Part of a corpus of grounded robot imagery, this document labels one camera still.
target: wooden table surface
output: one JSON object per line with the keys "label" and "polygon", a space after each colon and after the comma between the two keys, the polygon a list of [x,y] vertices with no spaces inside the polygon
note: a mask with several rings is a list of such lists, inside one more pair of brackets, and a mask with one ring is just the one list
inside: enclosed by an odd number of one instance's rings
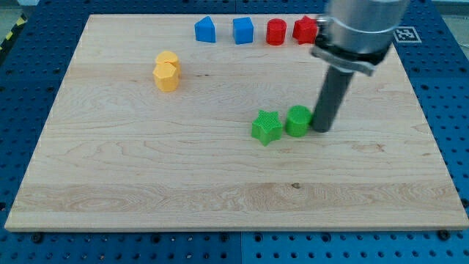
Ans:
{"label": "wooden table surface", "polygon": [[[273,15],[252,15],[254,43],[212,16],[92,15],[12,207],[9,231],[463,229],[468,218],[394,48],[356,74],[333,129],[251,138],[259,109],[313,108],[327,64],[291,38],[265,43]],[[175,52],[180,87],[154,84]]]}

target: stacked yellow blocks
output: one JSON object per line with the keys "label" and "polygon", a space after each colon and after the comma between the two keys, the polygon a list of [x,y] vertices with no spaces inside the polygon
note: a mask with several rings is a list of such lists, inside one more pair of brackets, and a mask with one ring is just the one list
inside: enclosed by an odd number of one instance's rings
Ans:
{"label": "stacked yellow blocks", "polygon": [[163,51],[156,57],[153,70],[156,86],[163,92],[172,92],[179,85],[181,66],[174,52]]}

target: red block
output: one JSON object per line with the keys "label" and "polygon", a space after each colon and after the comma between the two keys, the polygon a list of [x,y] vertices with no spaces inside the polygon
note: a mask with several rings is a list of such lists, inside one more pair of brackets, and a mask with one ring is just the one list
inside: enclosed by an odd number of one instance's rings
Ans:
{"label": "red block", "polygon": [[266,41],[271,45],[281,45],[285,41],[287,23],[280,18],[270,19],[267,22]]}
{"label": "red block", "polygon": [[316,20],[303,16],[295,21],[293,28],[293,37],[298,40],[298,44],[311,43],[314,44],[317,34]]}

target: toy block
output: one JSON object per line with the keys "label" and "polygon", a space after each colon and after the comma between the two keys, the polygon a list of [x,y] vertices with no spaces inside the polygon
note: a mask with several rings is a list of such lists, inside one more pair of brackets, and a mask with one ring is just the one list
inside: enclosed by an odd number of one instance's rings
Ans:
{"label": "toy block", "polygon": [[252,43],[254,36],[254,25],[251,18],[233,19],[233,38],[236,44]]}
{"label": "toy block", "polygon": [[282,45],[285,41],[286,32],[287,22],[280,18],[270,19],[269,22],[267,22],[267,43],[271,45]]}
{"label": "toy block", "polygon": [[311,112],[306,106],[293,106],[287,113],[285,131],[290,136],[302,137],[308,132]]}
{"label": "toy block", "polygon": [[171,63],[173,66],[177,68],[177,74],[181,74],[181,65],[179,63],[179,58],[177,55],[172,51],[163,51],[155,59],[156,66],[162,65],[163,63]]}
{"label": "toy block", "polygon": [[153,70],[153,77],[155,78],[156,86],[163,92],[172,92],[179,84],[177,68],[169,62],[156,65]]}
{"label": "toy block", "polygon": [[208,43],[215,43],[215,25],[210,16],[206,16],[194,25],[196,30],[196,40]]}
{"label": "toy block", "polygon": [[317,34],[316,20],[303,16],[298,21],[295,21],[293,27],[293,37],[298,40],[298,44],[311,43],[314,44]]}
{"label": "toy block", "polygon": [[267,146],[271,141],[281,138],[282,128],[278,112],[259,110],[259,116],[252,122],[251,136]]}

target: blue pentagon block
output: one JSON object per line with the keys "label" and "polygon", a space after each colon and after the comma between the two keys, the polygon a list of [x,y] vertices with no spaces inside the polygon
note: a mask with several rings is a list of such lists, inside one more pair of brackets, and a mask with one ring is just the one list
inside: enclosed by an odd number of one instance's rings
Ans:
{"label": "blue pentagon block", "polygon": [[208,43],[215,43],[215,25],[210,16],[206,16],[194,25],[196,30],[196,40]]}
{"label": "blue pentagon block", "polygon": [[254,25],[251,18],[233,19],[233,38],[236,44],[252,43]]}

